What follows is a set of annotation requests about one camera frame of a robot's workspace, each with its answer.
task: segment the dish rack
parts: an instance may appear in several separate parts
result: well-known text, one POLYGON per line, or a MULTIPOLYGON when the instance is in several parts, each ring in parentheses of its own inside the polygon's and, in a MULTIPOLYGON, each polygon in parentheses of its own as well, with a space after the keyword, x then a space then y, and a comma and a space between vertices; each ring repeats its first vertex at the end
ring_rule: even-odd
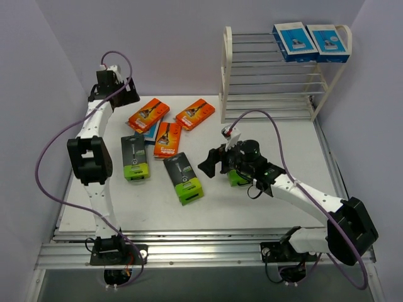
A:
MULTIPOLYGON (((351 51, 351 30, 346 25, 336 29, 351 51)), ((227 26, 221 61, 221 122, 234 121, 251 109, 265 110, 277 120, 314 121, 345 68, 346 63, 285 62, 273 33, 232 33, 227 26)), ((245 117, 262 118, 259 113, 245 117)))

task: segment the rack shelf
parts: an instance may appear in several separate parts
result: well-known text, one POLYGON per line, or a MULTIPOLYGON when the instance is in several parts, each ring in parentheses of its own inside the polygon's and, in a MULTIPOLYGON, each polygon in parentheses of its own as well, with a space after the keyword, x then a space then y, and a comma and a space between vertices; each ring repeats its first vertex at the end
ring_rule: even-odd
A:
MULTIPOLYGON (((350 29, 346 25, 337 25, 336 29, 345 32, 351 50, 350 29)), ((221 122, 233 121, 251 109, 266 110, 278 120, 314 121, 346 67, 345 63, 325 63, 337 67, 328 82, 321 64, 285 62, 272 33, 232 33, 231 27, 225 27, 221 122)), ((248 116, 249 120, 261 118, 259 114, 248 116)))

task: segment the purple cable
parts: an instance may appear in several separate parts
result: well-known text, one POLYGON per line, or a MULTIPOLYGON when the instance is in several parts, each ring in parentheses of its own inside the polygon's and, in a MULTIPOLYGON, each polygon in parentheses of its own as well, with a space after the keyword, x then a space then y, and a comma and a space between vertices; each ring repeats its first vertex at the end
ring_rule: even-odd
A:
POLYGON ((301 190, 306 197, 308 197, 311 202, 313 202, 314 205, 316 205, 319 210, 326 216, 326 218, 334 225, 334 227, 336 228, 336 230, 340 233, 340 235, 343 237, 343 239, 346 241, 347 245, 349 246, 349 248, 351 249, 351 251, 353 252, 354 256, 356 257, 358 263, 360 264, 361 270, 363 272, 363 278, 364 278, 364 283, 362 285, 357 285, 355 283, 354 280, 352 280, 352 278, 350 278, 347 273, 343 270, 343 268, 334 260, 334 258, 332 257, 332 255, 327 254, 327 256, 329 256, 329 258, 332 260, 332 262, 334 263, 334 265, 340 270, 340 272, 343 274, 344 277, 347 278, 347 280, 356 288, 356 289, 360 289, 360 290, 364 290, 368 287, 368 274, 366 272, 366 268, 363 262, 363 259, 361 258, 360 254, 358 253, 357 249, 355 248, 354 244, 351 242, 350 238, 348 238, 347 234, 343 231, 343 229, 338 225, 338 223, 334 220, 334 218, 315 200, 315 198, 309 194, 309 192, 307 190, 304 189, 304 187, 302 187, 299 183, 295 182, 295 179, 292 177, 290 171, 288 170, 288 167, 285 163, 285 159, 284 159, 284 152, 283 152, 283 145, 281 143, 281 137, 280 137, 280 132, 278 131, 277 125, 274 121, 274 119, 265 111, 263 110, 258 110, 258 109, 253 109, 253 110, 249 110, 244 112, 243 114, 240 115, 240 117, 238 117, 235 122, 233 122, 233 124, 231 125, 231 127, 229 128, 229 131, 231 131, 233 129, 233 127, 235 127, 235 125, 247 114, 251 113, 251 112, 260 112, 264 115, 266 115, 268 117, 268 119, 271 121, 271 123, 273 124, 276 134, 277 134, 277 140, 278 140, 278 146, 280 148, 280 157, 281 157, 281 163, 283 164, 284 170, 287 174, 287 176, 291 179, 291 181, 299 188, 299 190, 301 190))
POLYGON ((140 270, 140 272, 139 272, 135 277, 130 277, 130 279, 129 279, 126 283, 117 286, 117 287, 122 287, 122 286, 129 285, 130 283, 133 283, 134 281, 136 281, 136 280, 140 277, 140 275, 143 273, 143 271, 144 271, 144 259, 143 259, 143 257, 141 256, 141 253, 140 253, 140 251, 139 251, 139 248, 138 248, 126 235, 124 235, 120 230, 118 230, 117 228, 115 228, 105 217, 103 217, 103 215, 102 215, 100 212, 97 212, 97 211, 95 211, 95 210, 93 210, 93 209, 91 209, 91 208, 87 208, 87 207, 85 207, 85 206, 79 206, 78 204, 67 203, 67 202, 65 202, 65 201, 63 201, 63 200, 61 200, 61 199, 59 199, 59 198, 57 198, 57 197, 51 195, 51 194, 50 194, 48 191, 46 191, 46 189, 42 186, 42 183, 40 182, 40 179, 39 179, 39 166, 40 166, 40 163, 41 163, 41 161, 42 161, 42 159, 43 159, 43 156, 45 155, 46 151, 47 151, 47 150, 49 149, 49 147, 53 144, 53 142, 54 142, 59 136, 61 136, 61 134, 65 133, 68 129, 71 129, 71 128, 73 128, 74 126, 77 126, 77 125, 79 125, 79 124, 81 124, 81 123, 84 123, 88 118, 90 118, 92 115, 94 115, 94 113, 95 113, 102 105, 104 105, 107 101, 109 101, 111 98, 113 98, 114 96, 116 96, 120 91, 126 89, 126 86, 128 85, 128 83, 129 83, 130 80, 132 79, 132 72, 133 72, 132 64, 130 63, 129 59, 128 59, 124 54, 122 54, 121 52, 118 52, 118 51, 116 51, 116 50, 110 50, 109 52, 106 52, 106 53, 102 56, 101 64, 103 64, 103 61, 104 61, 105 57, 106 57, 109 53, 116 53, 116 54, 122 56, 122 57, 126 60, 128 66, 129 66, 129 69, 130 69, 130 75, 129 75, 129 77, 128 77, 127 82, 123 85, 123 87, 119 88, 119 89, 116 90, 114 93, 110 94, 107 98, 105 98, 102 102, 100 102, 99 105, 97 105, 97 107, 95 107, 95 109, 93 109, 90 113, 88 113, 88 115, 85 116, 82 120, 79 120, 79 121, 77 121, 77 122, 75 122, 75 123, 73 123, 73 124, 71 124, 71 125, 69 125, 69 126, 63 128, 63 129, 61 129, 61 131, 58 132, 58 134, 56 134, 54 137, 52 137, 52 138, 50 139, 50 141, 46 144, 46 146, 45 146, 45 147, 43 148, 43 150, 40 152, 40 155, 39 155, 39 157, 38 157, 37 163, 36 163, 36 165, 35 165, 35 181, 37 182, 37 186, 39 187, 39 190, 41 190, 44 195, 46 195, 46 196, 49 197, 50 199, 56 201, 57 203, 64 204, 64 205, 66 205, 66 206, 72 206, 73 208, 77 208, 77 209, 80 209, 80 210, 88 211, 88 212, 91 212, 92 214, 95 214, 95 215, 99 216, 99 217, 106 223, 106 225, 108 225, 113 231, 117 232, 117 234, 119 234, 120 236, 122 236, 122 238, 124 239, 124 241, 128 242, 128 243, 135 249, 136 253, 138 253, 140 259, 142 260, 142 263, 141 263, 141 270, 140 270))
MULTIPOLYGON (((317 256, 317 259, 316 259, 314 265, 313 265, 312 268, 309 270, 309 274, 308 274, 308 271, 306 271, 306 269, 305 269, 305 271, 306 271, 305 277, 302 278, 301 280, 299 280, 298 282, 294 282, 294 283, 300 284, 301 282, 306 281, 307 278, 312 274, 312 272, 313 272, 313 271, 315 270, 315 268, 317 267, 317 264, 319 263, 321 257, 322 257, 322 253, 319 253, 319 255, 317 256)), ((288 268, 288 267, 282 267, 281 269, 278 270, 278 273, 279 273, 280 277, 281 277, 281 272, 284 271, 284 270, 287 269, 287 268, 288 268)))

